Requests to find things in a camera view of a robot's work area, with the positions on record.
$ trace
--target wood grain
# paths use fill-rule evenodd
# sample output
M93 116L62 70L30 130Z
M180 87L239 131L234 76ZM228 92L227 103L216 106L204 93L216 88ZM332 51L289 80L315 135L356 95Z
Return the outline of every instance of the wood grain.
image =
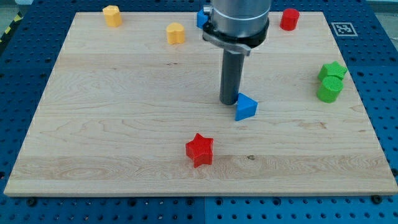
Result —
M322 13L301 13L292 32L270 13L241 84L259 109L239 122L235 106L218 100L222 50L202 40L194 13L122 16L121 27L109 28L101 13L76 14L5 194L398 192L350 74L335 103L316 97L321 65L344 64ZM165 39L173 21L185 26L184 44ZM195 133L215 139L212 166L194 169L185 155Z

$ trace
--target green block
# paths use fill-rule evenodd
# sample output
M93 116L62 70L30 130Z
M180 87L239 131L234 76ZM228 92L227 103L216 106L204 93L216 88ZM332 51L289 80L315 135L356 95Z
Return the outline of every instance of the green block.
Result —
M346 72L347 68L341 66L338 62L323 64L321 70L319 71L318 78L322 81L325 77L333 76L343 80Z
M337 96L343 90L344 84L337 77L326 77L322 80L322 84L318 90L317 96L319 100L325 103L336 101Z

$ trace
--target red star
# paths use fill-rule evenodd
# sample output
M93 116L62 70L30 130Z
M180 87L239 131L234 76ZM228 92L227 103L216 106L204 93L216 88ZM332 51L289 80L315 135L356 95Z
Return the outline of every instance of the red star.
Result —
M195 138L185 145L187 156L193 160L194 168L202 165L211 165L213 162L213 139L204 138L196 134Z

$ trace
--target blue perforated panel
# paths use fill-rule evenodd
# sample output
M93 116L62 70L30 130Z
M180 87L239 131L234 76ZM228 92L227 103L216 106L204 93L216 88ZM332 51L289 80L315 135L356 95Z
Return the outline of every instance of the blue perforated panel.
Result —
M53 64L77 11L199 11L206 0L36 0L0 58L0 189L4 190ZM398 53L362 0L279 0L273 11L323 11L352 23L335 36L392 168L398 168ZM398 197L8 198L0 223L397 223Z

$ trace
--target metal cylinder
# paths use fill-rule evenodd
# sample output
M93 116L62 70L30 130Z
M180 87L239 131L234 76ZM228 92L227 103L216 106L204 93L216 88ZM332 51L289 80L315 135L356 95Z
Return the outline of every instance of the metal cylinder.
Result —
M271 0L212 0L211 23L231 37L250 37L264 29Z
M220 101L225 105L233 105L238 100L243 62L243 54L224 50Z

